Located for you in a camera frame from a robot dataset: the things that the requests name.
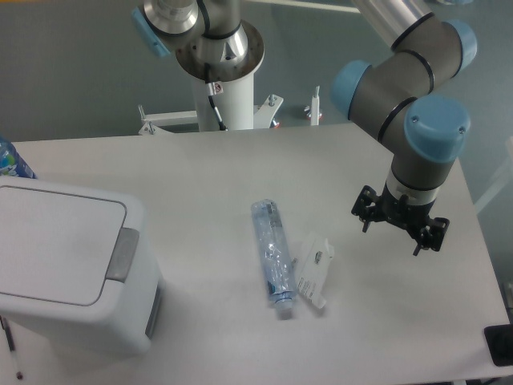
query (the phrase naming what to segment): black object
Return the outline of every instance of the black object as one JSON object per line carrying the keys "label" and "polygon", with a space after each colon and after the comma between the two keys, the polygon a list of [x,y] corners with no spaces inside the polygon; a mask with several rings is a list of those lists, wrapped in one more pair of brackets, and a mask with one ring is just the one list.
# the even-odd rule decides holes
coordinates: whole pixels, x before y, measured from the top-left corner
{"label": "black object", "polygon": [[490,385],[491,383],[496,383],[497,381],[499,381],[502,377],[494,377],[493,379],[489,379],[488,381],[485,381],[484,383],[480,383],[478,385]]}
{"label": "black object", "polygon": [[[7,338],[7,346],[9,347],[9,352],[13,354],[16,351],[16,346],[14,345],[13,334],[10,331],[10,326],[8,321],[0,315],[0,325],[2,325],[2,329],[6,333]],[[23,379],[23,373],[21,371],[16,372],[16,378],[20,381]]]}
{"label": "black object", "polygon": [[489,326],[484,329],[491,359],[497,367],[513,365],[513,325]]}
{"label": "black object", "polygon": [[407,195],[397,200],[386,186],[381,196],[371,187],[364,186],[351,213],[360,217],[364,233],[367,232],[371,222],[383,221],[407,231],[417,242],[414,251],[416,256],[421,249],[440,251],[443,238],[449,228],[448,219],[430,218],[429,212],[433,203],[434,201],[422,206],[408,205]]}

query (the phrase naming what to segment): robotic arm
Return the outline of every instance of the robotic arm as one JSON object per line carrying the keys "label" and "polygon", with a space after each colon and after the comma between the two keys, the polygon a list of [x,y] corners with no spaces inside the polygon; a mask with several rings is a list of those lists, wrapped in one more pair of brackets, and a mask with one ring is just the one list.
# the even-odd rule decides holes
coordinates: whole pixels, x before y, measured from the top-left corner
{"label": "robotic arm", "polygon": [[471,121],[460,103],[431,92],[471,63],[475,35],[463,22],[440,22],[422,1],[353,2],[394,55],[377,67],[349,63],[335,79],[332,101],[394,159],[381,196],[365,186],[352,214],[364,232],[373,221],[406,230],[417,242],[414,255],[439,251],[449,221],[429,212]]}
{"label": "robotic arm", "polygon": [[240,0],[144,0],[132,19],[154,54],[174,51],[190,75],[200,131],[253,128],[264,43],[240,20]]}

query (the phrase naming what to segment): table surface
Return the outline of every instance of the table surface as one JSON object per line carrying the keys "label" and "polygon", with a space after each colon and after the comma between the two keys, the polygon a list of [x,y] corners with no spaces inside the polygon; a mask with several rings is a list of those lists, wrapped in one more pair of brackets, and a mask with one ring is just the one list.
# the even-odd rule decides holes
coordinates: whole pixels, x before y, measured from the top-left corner
{"label": "table surface", "polygon": [[[24,383],[403,384],[511,375],[483,328],[508,322],[457,162],[431,214],[440,253],[350,214],[381,191],[391,154],[355,126],[17,144],[44,180],[130,193],[168,284],[149,352],[119,357],[50,343],[14,325]],[[335,248],[325,309],[267,303],[250,205],[274,199],[291,253],[310,231]],[[0,338],[2,384],[15,383]]]}

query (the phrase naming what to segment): plastic bottle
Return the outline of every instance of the plastic bottle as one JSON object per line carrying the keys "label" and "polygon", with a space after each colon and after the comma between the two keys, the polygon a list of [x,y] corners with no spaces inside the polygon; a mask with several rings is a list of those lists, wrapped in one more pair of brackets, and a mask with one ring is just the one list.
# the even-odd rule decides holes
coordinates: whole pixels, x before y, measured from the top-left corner
{"label": "plastic bottle", "polygon": [[251,206],[251,215],[269,301],[278,312],[291,310],[297,287],[278,207],[265,199]]}
{"label": "plastic bottle", "polygon": [[437,0],[437,1],[446,6],[462,6],[464,4],[470,4],[474,0]]}
{"label": "plastic bottle", "polygon": [[18,154],[14,145],[0,136],[0,176],[2,175],[37,179],[32,169]]}

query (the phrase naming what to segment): wire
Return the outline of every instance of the wire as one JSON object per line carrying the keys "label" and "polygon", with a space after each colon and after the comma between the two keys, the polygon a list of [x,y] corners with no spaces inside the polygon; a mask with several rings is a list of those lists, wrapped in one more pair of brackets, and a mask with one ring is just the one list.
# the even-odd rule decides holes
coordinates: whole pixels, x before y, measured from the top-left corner
{"label": "wire", "polygon": [[14,345],[13,335],[10,331],[9,322],[6,318],[0,315],[0,324],[2,325],[2,329],[6,333],[7,337],[7,346],[9,347],[10,357],[12,358],[14,373],[16,374],[16,378],[19,380],[23,379],[23,373],[19,369],[19,360],[18,355],[16,354],[16,346]]}
{"label": "wire", "polygon": [[[205,84],[210,83],[210,64],[205,63]],[[220,131],[227,131],[228,127],[226,127],[223,123],[223,118],[221,117],[221,114],[219,112],[219,109],[216,106],[216,103],[214,102],[213,96],[208,96],[208,102],[210,103],[210,107],[212,107],[212,110],[214,111],[214,115],[216,116],[217,123],[219,124],[219,130]]]}

